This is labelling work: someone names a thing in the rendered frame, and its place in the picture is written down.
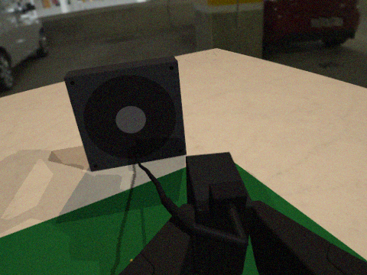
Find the black square cooling fan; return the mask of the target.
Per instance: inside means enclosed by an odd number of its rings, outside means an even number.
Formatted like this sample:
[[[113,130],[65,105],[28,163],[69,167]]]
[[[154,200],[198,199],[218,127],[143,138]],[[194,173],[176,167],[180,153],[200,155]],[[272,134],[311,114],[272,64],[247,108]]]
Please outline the black square cooling fan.
[[[91,172],[187,155],[174,56],[71,70],[64,83]]]

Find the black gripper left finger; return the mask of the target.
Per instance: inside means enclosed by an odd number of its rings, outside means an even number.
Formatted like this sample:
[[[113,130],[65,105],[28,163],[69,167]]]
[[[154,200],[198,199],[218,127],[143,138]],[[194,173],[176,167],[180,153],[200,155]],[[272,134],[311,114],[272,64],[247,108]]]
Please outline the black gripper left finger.
[[[180,210],[195,222],[194,204],[183,204]],[[196,235],[191,235],[171,216],[117,275],[196,275]]]

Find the green circuit board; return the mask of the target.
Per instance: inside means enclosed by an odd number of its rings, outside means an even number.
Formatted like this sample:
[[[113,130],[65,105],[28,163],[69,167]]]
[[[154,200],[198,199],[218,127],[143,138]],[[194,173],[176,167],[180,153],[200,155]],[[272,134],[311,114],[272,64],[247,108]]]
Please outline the green circuit board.
[[[261,201],[358,259],[364,259],[236,164]],[[166,198],[187,204],[186,167],[156,178]],[[152,181],[0,238],[0,275],[117,275],[171,219]]]

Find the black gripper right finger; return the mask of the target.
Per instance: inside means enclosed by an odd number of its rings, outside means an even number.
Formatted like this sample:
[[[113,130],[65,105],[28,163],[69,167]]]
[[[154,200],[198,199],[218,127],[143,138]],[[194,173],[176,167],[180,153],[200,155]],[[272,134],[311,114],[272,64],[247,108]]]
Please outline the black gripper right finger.
[[[367,275],[367,262],[261,201],[248,233],[259,275]]]

